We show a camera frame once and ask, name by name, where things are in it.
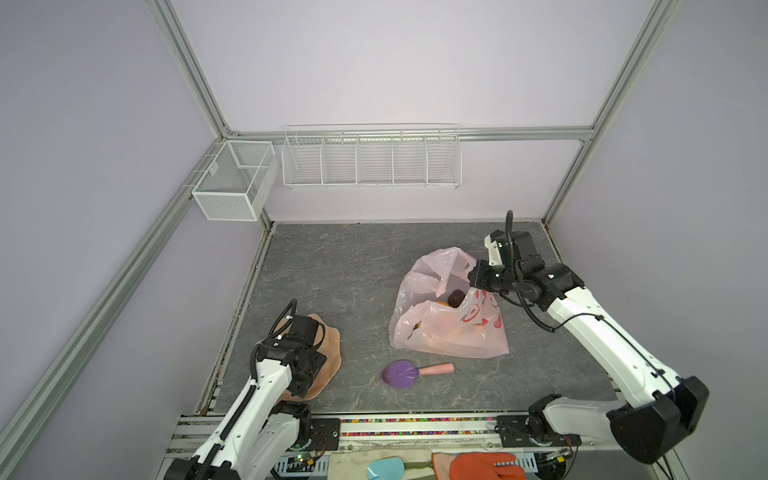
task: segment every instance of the wire shelf basket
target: wire shelf basket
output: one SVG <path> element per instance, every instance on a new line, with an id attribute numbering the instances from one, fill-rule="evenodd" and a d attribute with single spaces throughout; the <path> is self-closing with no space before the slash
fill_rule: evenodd
<path id="1" fill-rule="evenodd" d="M 456 188 L 462 183 L 458 125 L 328 127 L 285 127 L 283 182 L 288 188 Z"/>
<path id="2" fill-rule="evenodd" d="M 208 220 L 257 221 L 280 163 L 270 141 L 225 141 L 192 190 Z"/>

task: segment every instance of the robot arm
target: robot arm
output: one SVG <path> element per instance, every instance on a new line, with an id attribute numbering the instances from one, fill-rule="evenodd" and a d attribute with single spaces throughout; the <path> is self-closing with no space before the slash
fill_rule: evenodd
<path id="1" fill-rule="evenodd" d="M 287 321 L 277 329 L 282 318 Z M 283 333 L 288 325 L 290 332 Z M 326 357 L 313 345 L 319 326 L 325 330 L 315 319 L 297 316 L 296 299 L 291 300 L 270 336 L 254 346 L 251 376 L 233 407 L 192 459 L 174 460 L 165 480 L 263 480 L 288 448 L 306 444 L 307 406 L 277 400 L 285 390 L 304 396 L 323 367 Z"/>
<path id="2" fill-rule="evenodd" d="M 683 379 L 651 355 L 567 266 L 546 266 L 531 234 L 511 230 L 511 211 L 506 230 L 485 238 L 489 260 L 478 261 L 469 275 L 470 284 L 509 301 L 507 295 L 515 293 L 517 304 L 542 329 L 570 331 L 625 398 L 597 402 L 544 397 L 529 409 L 526 433 L 539 442 L 569 433 L 615 441 L 640 462 L 657 461 L 694 431 L 709 390 L 695 376 Z M 556 323 L 542 322 L 531 311 L 533 305 Z"/>

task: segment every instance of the gray marble floor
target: gray marble floor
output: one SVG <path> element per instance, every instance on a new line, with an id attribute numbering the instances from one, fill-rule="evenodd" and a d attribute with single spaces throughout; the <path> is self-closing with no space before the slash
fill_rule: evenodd
<path id="1" fill-rule="evenodd" d="M 549 393 L 576 399 L 614 399 L 605 371 L 565 329 L 539 329 L 516 306 L 502 302 L 509 354 L 463 359 L 393 349 L 388 325 L 402 278 L 421 256 L 461 247 L 485 258 L 483 238 L 495 223 L 368 223 L 278 225 L 235 342 L 216 410 L 230 408 L 248 378 L 248 356 L 291 298 L 298 313 L 317 313 L 341 333 L 342 365 L 310 401 L 314 412 L 524 410 Z M 531 231 L 547 263 L 554 253 L 541 225 Z M 545 321 L 545 314 L 535 310 Z M 379 379 L 398 359 L 417 366 L 453 362 L 455 373 L 420 379 L 395 390 Z"/>

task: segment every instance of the light purple wall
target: light purple wall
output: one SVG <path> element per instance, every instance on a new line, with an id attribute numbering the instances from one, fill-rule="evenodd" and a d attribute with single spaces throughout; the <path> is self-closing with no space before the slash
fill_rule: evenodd
<path id="1" fill-rule="evenodd" d="M 691 478 L 762 478 L 768 4 L 683 2 L 553 231 L 654 355 L 711 397 Z"/>
<path id="2" fill-rule="evenodd" d="M 174 0 L 236 131 L 589 125 L 653 0 Z"/>
<path id="3" fill-rule="evenodd" d="M 16 480 L 153 478 L 230 325 L 259 224 L 190 205 Z"/>
<path id="4" fill-rule="evenodd" d="M 653 3 L 173 0 L 236 131 L 589 125 Z M 267 209 L 284 221 L 543 217 L 575 144 L 468 142 L 458 190 L 276 184 Z"/>
<path id="5" fill-rule="evenodd" d="M 212 140 L 143 2 L 0 5 L 0 426 Z M 259 238 L 193 205 L 17 478 L 150 478 Z"/>
<path id="6" fill-rule="evenodd" d="M 213 134 L 142 2 L 0 6 L 0 425 Z"/>

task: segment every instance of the plastic bag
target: plastic bag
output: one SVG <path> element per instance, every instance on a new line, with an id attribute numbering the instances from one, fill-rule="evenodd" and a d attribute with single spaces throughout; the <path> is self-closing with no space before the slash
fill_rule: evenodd
<path id="1" fill-rule="evenodd" d="M 502 313 L 492 293 L 469 286 L 477 261 L 458 247 L 418 259 L 400 283 L 389 342 L 397 349 L 487 359 L 509 353 Z M 466 292 L 458 308 L 445 302 Z"/>

